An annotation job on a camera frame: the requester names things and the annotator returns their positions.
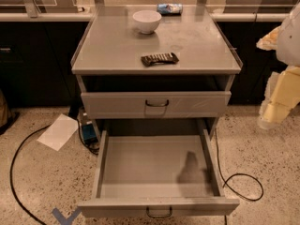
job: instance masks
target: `speckled floor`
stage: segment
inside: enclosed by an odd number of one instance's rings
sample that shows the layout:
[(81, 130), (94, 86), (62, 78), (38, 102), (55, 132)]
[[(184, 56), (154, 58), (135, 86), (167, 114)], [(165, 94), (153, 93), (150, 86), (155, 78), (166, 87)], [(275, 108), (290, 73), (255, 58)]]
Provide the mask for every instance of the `speckled floor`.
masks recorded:
[[(220, 164), (225, 177), (249, 173), (263, 185), (258, 202), (240, 199), (240, 205), (228, 216), (234, 225), (300, 224), (300, 109), (297, 108), (280, 127), (261, 130), (256, 125), (256, 106), (230, 106), (219, 120), (217, 137)], [(9, 188), (9, 167), (22, 140), (31, 132), (52, 123), (68, 108), (18, 109), (18, 121), (0, 136), (0, 224), (37, 224), (15, 202)], [(78, 131), (58, 152), (30, 138), (19, 154), (14, 168), (16, 192), (23, 204), (46, 224), (63, 224), (53, 215), (58, 209), (65, 218), (77, 208), (77, 202), (91, 195), (97, 158), (80, 143)], [(213, 139), (214, 158), (216, 140)], [(260, 188), (239, 177), (230, 182), (244, 195), (255, 198)], [(238, 198), (228, 188), (226, 197)], [(224, 217), (102, 218), (85, 219), (79, 214), (72, 224), (224, 224)]]

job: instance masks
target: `blue tape marking on floor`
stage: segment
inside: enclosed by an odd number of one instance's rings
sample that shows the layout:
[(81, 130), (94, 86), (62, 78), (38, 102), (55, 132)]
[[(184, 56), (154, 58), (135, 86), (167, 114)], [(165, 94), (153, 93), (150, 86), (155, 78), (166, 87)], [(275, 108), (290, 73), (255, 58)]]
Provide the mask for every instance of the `blue tape marking on floor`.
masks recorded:
[(71, 225), (72, 222), (76, 219), (76, 217), (81, 213), (81, 209), (78, 207), (70, 217), (65, 218), (62, 213), (57, 209), (54, 208), (52, 211), (52, 214), (55, 216), (55, 218), (58, 220), (58, 222), (61, 225)]

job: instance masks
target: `white sheet of paper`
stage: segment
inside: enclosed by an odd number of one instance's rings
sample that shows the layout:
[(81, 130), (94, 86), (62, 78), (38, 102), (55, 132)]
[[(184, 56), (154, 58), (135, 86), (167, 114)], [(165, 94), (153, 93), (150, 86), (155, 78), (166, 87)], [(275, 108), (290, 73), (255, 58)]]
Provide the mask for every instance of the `white sheet of paper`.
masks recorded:
[(58, 151), (77, 129), (78, 123), (76, 120), (60, 114), (37, 141)]

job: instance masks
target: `bowl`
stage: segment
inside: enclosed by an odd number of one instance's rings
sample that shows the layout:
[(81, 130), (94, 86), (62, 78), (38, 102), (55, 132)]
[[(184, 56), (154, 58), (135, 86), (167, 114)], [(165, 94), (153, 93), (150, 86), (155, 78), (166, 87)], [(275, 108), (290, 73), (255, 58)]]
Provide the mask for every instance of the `bowl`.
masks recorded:
[(161, 15), (152, 10), (137, 11), (133, 14), (136, 27), (143, 34), (152, 34), (159, 26)]

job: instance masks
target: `closed drawer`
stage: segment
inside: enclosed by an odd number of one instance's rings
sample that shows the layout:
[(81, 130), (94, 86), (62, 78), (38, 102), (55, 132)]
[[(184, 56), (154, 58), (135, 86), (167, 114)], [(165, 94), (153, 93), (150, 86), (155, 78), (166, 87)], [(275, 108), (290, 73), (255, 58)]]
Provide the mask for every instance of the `closed drawer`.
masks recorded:
[(91, 119), (217, 117), (231, 92), (82, 93)]
[(105, 121), (90, 201), (84, 216), (229, 215), (203, 120)]

